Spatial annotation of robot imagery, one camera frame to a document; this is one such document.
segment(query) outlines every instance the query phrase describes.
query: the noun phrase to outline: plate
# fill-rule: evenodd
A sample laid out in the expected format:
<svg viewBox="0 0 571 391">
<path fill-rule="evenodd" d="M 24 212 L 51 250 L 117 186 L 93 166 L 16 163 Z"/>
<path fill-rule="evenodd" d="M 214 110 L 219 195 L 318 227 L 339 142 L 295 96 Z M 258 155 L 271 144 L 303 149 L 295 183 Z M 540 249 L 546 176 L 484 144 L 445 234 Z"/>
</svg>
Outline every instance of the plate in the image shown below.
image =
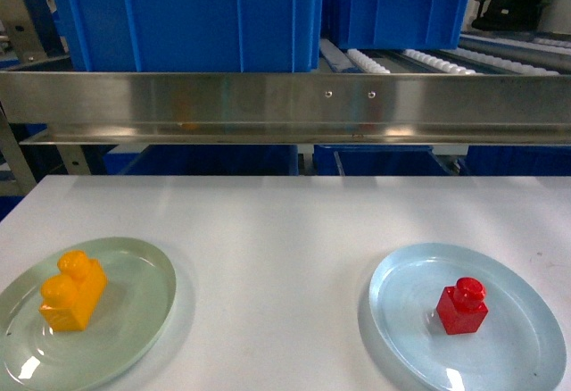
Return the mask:
<svg viewBox="0 0 571 391">
<path fill-rule="evenodd" d="M 39 288 L 69 250 L 99 260 L 108 284 L 86 330 L 53 333 L 37 311 Z M 118 376 L 159 337 L 175 291 L 168 257 L 141 240 L 108 237 L 51 255 L 0 295 L 0 389 L 79 390 Z"/>
<path fill-rule="evenodd" d="M 449 336 L 435 312 L 443 288 L 470 276 L 489 313 L 476 333 Z M 541 297 L 501 263 L 455 245 L 412 245 L 388 255 L 369 287 L 381 338 L 436 390 L 551 390 L 567 364 L 559 324 Z"/>
</svg>

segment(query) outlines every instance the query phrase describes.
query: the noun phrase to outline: table surface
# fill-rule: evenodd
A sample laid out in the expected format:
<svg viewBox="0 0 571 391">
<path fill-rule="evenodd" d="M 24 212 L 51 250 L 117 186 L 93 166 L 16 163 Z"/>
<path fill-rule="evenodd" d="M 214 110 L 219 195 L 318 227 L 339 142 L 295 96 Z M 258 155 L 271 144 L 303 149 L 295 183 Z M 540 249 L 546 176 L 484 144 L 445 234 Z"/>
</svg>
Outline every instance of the table surface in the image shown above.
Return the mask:
<svg viewBox="0 0 571 391">
<path fill-rule="evenodd" d="M 570 178 L 53 176 L 0 223 L 0 290 L 67 246 L 136 237 L 178 292 L 159 341 L 103 389 L 408 391 L 423 388 L 371 344 L 379 262 L 423 242 L 487 254 L 569 343 L 570 223 Z"/>
</svg>

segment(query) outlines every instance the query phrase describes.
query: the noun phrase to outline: red toy block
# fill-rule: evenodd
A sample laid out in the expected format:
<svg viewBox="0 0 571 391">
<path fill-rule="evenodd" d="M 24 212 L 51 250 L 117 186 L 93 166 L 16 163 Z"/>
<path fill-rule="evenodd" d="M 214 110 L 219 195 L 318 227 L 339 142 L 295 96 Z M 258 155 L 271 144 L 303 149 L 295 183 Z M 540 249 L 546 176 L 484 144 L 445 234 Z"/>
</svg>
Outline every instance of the red toy block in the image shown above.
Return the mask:
<svg viewBox="0 0 571 391">
<path fill-rule="evenodd" d="M 436 311 L 449 335 L 476 333 L 488 313 L 485 287 L 474 278 L 460 278 L 456 287 L 445 287 Z"/>
</svg>

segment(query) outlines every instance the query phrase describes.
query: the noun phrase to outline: blue plastic bin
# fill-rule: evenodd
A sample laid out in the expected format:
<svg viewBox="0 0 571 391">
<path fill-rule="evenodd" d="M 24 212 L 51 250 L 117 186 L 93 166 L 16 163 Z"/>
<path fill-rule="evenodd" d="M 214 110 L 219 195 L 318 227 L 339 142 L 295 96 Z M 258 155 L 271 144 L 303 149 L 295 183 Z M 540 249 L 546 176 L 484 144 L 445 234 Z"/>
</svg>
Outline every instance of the blue plastic bin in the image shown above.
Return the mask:
<svg viewBox="0 0 571 391">
<path fill-rule="evenodd" d="M 79 71 L 310 71 L 321 0 L 55 0 Z"/>
<path fill-rule="evenodd" d="M 453 49 L 468 0 L 324 0 L 323 34 L 341 49 Z"/>
<path fill-rule="evenodd" d="M 0 221 L 23 199 L 22 196 L 0 196 Z"/>
<path fill-rule="evenodd" d="M 460 175 L 571 176 L 571 147 L 471 146 Z"/>
<path fill-rule="evenodd" d="M 315 146 L 318 175 L 340 175 L 335 153 L 346 176 L 451 175 L 430 146 Z"/>
<path fill-rule="evenodd" d="M 125 175 L 299 175 L 297 146 L 150 146 Z"/>
</svg>

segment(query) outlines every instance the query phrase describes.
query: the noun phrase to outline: plate rim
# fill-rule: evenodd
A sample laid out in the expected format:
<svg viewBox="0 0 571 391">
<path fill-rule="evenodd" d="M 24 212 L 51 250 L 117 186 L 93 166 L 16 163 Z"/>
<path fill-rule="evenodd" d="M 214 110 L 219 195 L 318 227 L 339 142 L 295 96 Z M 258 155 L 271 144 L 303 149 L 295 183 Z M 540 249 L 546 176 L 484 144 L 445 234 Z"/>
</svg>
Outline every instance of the plate rim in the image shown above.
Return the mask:
<svg viewBox="0 0 571 391">
<path fill-rule="evenodd" d="M 465 252 L 466 254 L 474 255 L 475 257 L 480 257 L 483 260 L 485 260 L 486 262 L 493 264 L 495 267 L 503 269 L 504 271 L 506 271 L 510 275 L 510 278 L 519 281 L 521 284 L 523 284 L 526 287 L 527 291 L 531 292 L 531 294 L 538 300 L 538 302 L 542 304 L 542 308 L 548 313 L 550 318 L 553 320 L 553 323 L 557 326 L 557 328 L 555 330 L 551 330 L 551 332 L 555 332 L 559 335 L 560 342 L 563 345 L 563 355 L 564 355 L 563 362 L 562 362 L 563 366 L 562 366 L 561 375 L 559 377 L 559 380 L 554 385 L 554 388 L 556 388 L 560 384 L 563 377 L 565 376 L 565 371 L 567 369 L 567 345 L 565 342 L 565 337 L 563 336 L 563 331 L 561 330 L 561 326 L 559 325 L 559 322 L 557 320 L 557 317 L 555 317 L 551 308 L 545 303 L 545 301 L 537 293 L 537 291 L 535 291 L 535 289 L 531 285 L 529 285 L 527 283 L 527 281 L 525 281 L 523 278 L 521 278 L 512 269 L 510 269 L 508 266 L 504 265 L 501 262 L 498 262 L 497 260 L 493 259 L 492 257 L 490 257 L 486 254 L 479 253 L 476 250 L 473 250 L 473 249 L 470 249 L 470 248 L 467 248 L 467 247 L 461 246 L 461 245 L 454 245 L 454 244 L 447 244 L 447 243 L 440 243 L 440 242 L 425 242 L 425 243 L 418 243 L 418 244 L 412 244 L 412 245 L 405 245 L 405 246 L 402 246 L 402 247 L 397 248 L 396 250 L 390 252 L 375 267 L 375 271 L 373 272 L 373 275 L 371 276 L 371 280 L 369 281 L 369 286 L 368 286 L 368 308 L 369 308 L 369 312 L 370 312 L 371 316 L 373 317 L 373 322 L 375 323 L 375 328 L 377 330 L 377 333 L 383 339 L 383 342 L 388 347 L 388 349 L 391 351 L 391 353 L 396 357 L 396 359 L 399 361 L 399 363 L 401 365 L 403 365 L 409 373 L 412 373 L 415 378 L 420 380 L 426 386 L 431 387 L 432 389 L 438 390 L 438 391 L 446 389 L 446 388 L 441 388 L 438 385 L 430 382 L 427 379 L 426 375 L 424 375 L 421 371 L 416 369 L 414 367 L 414 365 L 412 365 L 406 358 L 404 358 L 401 355 L 401 352 L 394 345 L 393 341 L 391 339 L 389 339 L 385 335 L 385 332 L 381 329 L 381 325 L 379 324 L 379 320 L 377 319 L 377 316 L 375 315 L 375 310 L 374 310 L 374 306 L 377 306 L 377 307 L 379 306 L 379 304 L 376 302 L 376 300 L 378 299 L 378 292 L 381 288 L 381 283 L 382 283 L 383 279 L 386 279 L 391 274 L 391 272 L 394 270 L 394 267 L 389 268 L 388 270 L 385 270 L 387 263 L 390 263 L 392 259 L 394 259 L 395 257 L 398 257 L 398 256 L 402 256 L 403 254 L 405 254 L 408 251 L 414 252 L 414 251 L 420 250 L 422 248 L 424 248 L 424 249 L 432 248 L 433 250 L 434 249 L 443 249 L 444 251 L 446 251 L 446 250 L 448 250 L 448 251 L 449 250 L 461 250 L 461 251 Z"/>
<path fill-rule="evenodd" d="M 17 302 L 17 304 L 15 304 L 14 306 L 11 306 L 12 309 L 2 310 L 2 311 L 5 311 L 4 313 L 0 312 L 0 361 L 2 362 L 2 371 L 0 372 L 0 375 L 9 377 L 9 379 L 11 380 L 11 383 L 12 383 L 11 389 L 14 389 L 14 390 L 20 390 L 20 389 L 21 390 L 30 390 L 29 387 L 27 387 L 26 385 L 20 383 L 16 379 L 14 379 L 12 377 L 12 375 L 10 374 L 10 372 L 8 371 L 8 369 L 6 368 L 6 366 L 4 364 L 4 355 L 2 354 L 2 351 L 1 351 L 2 350 L 2 342 L 3 342 L 4 337 L 5 337 L 5 331 L 7 330 L 7 327 L 10 325 L 13 317 L 15 315 L 17 315 L 17 313 L 20 311 L 21 307 L 27 302 L 27 300 L 30 299 L 35 294 L 35 289 L 37 287 L 39 287 L 39 285 L 41 284 L 41 282 L 38 282 L 38 281 L 41 279 L 44 279 L 43 275 L 41 277 L 36 276 L 38 269 L 40 269 L 43 265 L 46 265 L 49 262 L 53 262 L 54 267 L 55 267 L 55 264 L 57 263 L 57 260 L 61 257 L 61 255 L 65 252 L 70 251 L 70 250 L 82 249 L 82 250 L 88 251 L 88 253 L 92 253 L 93 251 L 97 251 L 100 248 L 99 245 L 104 246 L 105 244 L 109 244 L 110 241 L 113 241 L 114 243 L 123 242 L 125 244 L 143 245 L 146 250 L 151 250 L 153 255 L 158 257 L 158 259 L 161 261 L 161 265 L 160 265 L 159 269 L 162 270 L 162 273 L 164 274 L 164 278 L 166 279 L 166 288 L 167 288 L 167 295 L 168 295 L 167 310 L 164 314 L 164 317 L 162 319 L 162 323 L 161 323 L 160 327 L 158 327 L 154 331 L 151 338 L 149 338 L 146 341 L 146 343 L 136 353 L 133 353 L 133 355 L 128 359 L 127 362 L 120 364 L 119 366 L 117 366 L 116 369 L 112 370 L 110 373 L 104 375 L 103 377 L 99 378 L 98 380 L 92 381 L 88 384 L 82 385 L 80 388 L 74 388 L 74 389 L 77 389 L 78 391 L 92 389 L 95 387 L 99 387 L 102 384 L 110 382 L 111 380 L 117 378 L 122 373 L 127 371 L 130 367 L 132 367 L 136 362 L 138 362 L 151 349 L 151 347 L 156 343 L 156 341 L 159 339 L 159 337 L 161 336 L 162 332 L 164 331 L 164 329 L 166 328 L 166 326 L 169 322 L 169 318 L 171 317 L 171 315 L 173 313 L 172 308 L 173 308 L 173 305 L 174 305 L 174 302 L 176 299 L 176 294 L 177 294 L 177 274 L 176 274 L 176 271 L 175 271 L 174 266 L 172 264 L 172 261 L 170 260 L 168 255 L 166 255 L 158 246 L 151 244 L 147 241 L 144 241 L 143 239 L 134 238 L 134 237 L 100 237 L 100 238 L 89 239 L 89 240 L 86 240 L 86 241 L 83 241 L 83 242 L 80 242 L 80 243 L 77 243 L 74 245 L 67 246 L 61 250 L 58 250 L 56 252 L 49 254 L 44 259 L 42 259 L 42 260 L 34 263 L 33 265 L 31 265 L 24 272 L 22 272 L 18 277 L 16 277 L 0 293 L 0 303 L 1 303 L 3 298 L 9 298 L 10 297 L 10 296 L 8 296 L 9 292 L 21 294 L 21 291 L 20 291 L 21 287 L 25 287 L 28 289 L 28 292 L 22 296 L 22 298 Z M 88 248 L 82 248 L 82 247 L 85 247 L 85 245 L 95 245 L 95 246 L 88 247 Z M 125 249 L 125 248 L 119 249 L 117 251 L 125 251 L 125 250 L 130 252 L 131 254 L 135 254 L 134 252 L 136 251 L 136 250 L 132 249 L 131 247 L 128 249 Z"/>
</svg>

